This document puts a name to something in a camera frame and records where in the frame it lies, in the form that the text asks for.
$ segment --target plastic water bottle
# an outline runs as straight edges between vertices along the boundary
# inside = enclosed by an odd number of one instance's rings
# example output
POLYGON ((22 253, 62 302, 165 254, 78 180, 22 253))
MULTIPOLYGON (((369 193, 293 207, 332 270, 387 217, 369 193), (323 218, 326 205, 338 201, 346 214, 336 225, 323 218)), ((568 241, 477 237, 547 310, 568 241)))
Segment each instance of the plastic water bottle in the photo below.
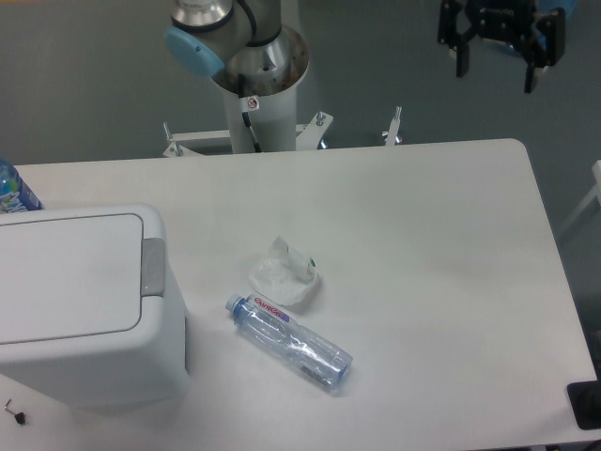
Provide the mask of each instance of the plastic water bottle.
POLYGON ((332 342, 254 295, 242 298, 235 294, 225 308, 249 337, 328 389, 338 386, 353 360, 332 342))
POLYGON ((0 214, 42 210, 43 206, 15 166, 0 158, 0 214))

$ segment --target black cable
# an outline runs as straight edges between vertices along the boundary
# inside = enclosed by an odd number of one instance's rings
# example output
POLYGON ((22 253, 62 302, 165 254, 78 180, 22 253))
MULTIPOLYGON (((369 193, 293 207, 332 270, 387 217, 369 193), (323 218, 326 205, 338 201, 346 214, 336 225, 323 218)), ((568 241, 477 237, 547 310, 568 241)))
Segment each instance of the black cable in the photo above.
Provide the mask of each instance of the black cable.
POLYGON ((248 6, 245 0, 238 0, 238 4, 244 9, 244 12, 248 17, 248 22, 251 23, 251 30, 254 38, 254 35, 256 35, 256 18, 254 17, 253 10, 248 6))
POLYGON ((278 36, 280 36, 281 32, 282 32, 282 27, 280 26, 280 28, 278 28, 278 31, 275 33, 275 35, 273 35, 269 38, 265 38, 263 40, 249 42, 248 44, 246 44, 246 46, 247 47, 263 47, 264 45, 274 42, 278 38, 278 36))
MULTIPOLYGON (((244 93, 242 92, 244 89, 244 75, 240 74, 238 76, 238 98, 242 99, 244 97, 244 93)), ((253 141, 254 152, 262 153, 263 150, 259 145, 258 139, 256 139, 256 134, 254 133, 253 124, 251 123, 251 118, 248 116, 248 112, 242 113, 242 120, 244 121, 244 125, 248 129, 251 134, 251 140, 253 141)))
POLYGON ((582 448, 582 451, 593 451, 599 444, 601 444, 601 440, 596 440, 582 448))

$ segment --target metal bolt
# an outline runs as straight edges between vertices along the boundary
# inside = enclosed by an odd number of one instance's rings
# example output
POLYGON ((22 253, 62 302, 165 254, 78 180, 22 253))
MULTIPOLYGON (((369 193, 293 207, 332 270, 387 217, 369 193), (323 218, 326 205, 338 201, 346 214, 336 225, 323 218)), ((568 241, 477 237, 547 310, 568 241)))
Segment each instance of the metal bolt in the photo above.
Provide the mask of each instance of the metal bolt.
POLYGON ((8 413, 10 413, 11 415, 14 415, 15 412, 11 411, 8 406, 10 405, 10 403, 12 402, 12 399, 9 399, 8 402, 5 404, 4 406, 4 410, 7 411, 8 413))
MULTIPOLYGON (((384 143, 388 141, 388 132, 382 132, 382 140, 384 141, 384 143)), ((403 144, 403 138, 401 136, 396 135, 396 137, 394 138, 394 145, 400 146, 401 144, 403 144)))
POLYGON ((169 144, 173 143, 173 145, 174 145, 174 148, 172 148, 171 151, 172 152, 174 151, 178 157, 181 157, 184 152, 181 150, 181 147, 179 146, 179 142, 175 141, 173 139, 173 135, 171 134, 171 132, 169 132, 169 127, 167 126, 167 122, 163 122, 162 127, 165 130, 165 138, 167 138, 167 142, 169 144))
POLYGON ((162 127, 165 130, 165 137, 167 138, 167 141, 172 141, 173 136, 171 135, 171 132, 169 132, 169 126, 167 126, 167 122, 163 122, 162 127))

